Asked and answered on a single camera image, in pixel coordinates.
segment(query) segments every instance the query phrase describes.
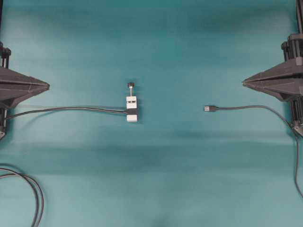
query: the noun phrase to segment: teal tabletop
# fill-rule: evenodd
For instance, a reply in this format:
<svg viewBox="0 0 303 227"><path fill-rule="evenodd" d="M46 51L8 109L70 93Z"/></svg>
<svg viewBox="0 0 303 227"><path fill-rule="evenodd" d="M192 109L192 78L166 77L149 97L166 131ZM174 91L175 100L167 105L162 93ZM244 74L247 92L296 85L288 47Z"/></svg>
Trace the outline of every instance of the teal tabletop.
<svg viewBox="0 0 303 227"><path fill-rule="evenodd" d="M50 84L10 114L125 109L128 82L140 111L135 123L84 111L10 120L1 165L41 184L42 227L300 226L285 124L263 109L204 112L268 105L290 120L287 103L241 82L283 62L291 33L295 0L5 0L10 69ZM28 185L0 180L2 226L29 227L34 209Z"/></svg>

